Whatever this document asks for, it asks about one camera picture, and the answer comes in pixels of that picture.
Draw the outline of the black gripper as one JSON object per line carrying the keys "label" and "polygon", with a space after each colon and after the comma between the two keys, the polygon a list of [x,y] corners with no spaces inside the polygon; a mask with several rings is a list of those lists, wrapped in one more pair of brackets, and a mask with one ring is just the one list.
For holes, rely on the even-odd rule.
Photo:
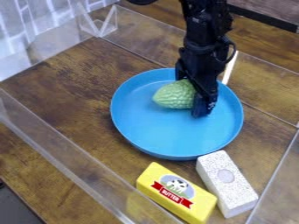
{"label": "black gripper", "polygon": [[217,76],[232,57],[226,38],[232,16],[226,0],[180,0],[186,25],[180,58],[174,63],[174,79],[189,79],[198,92],[193,95],[190,115],[206,116],[216,106]]}

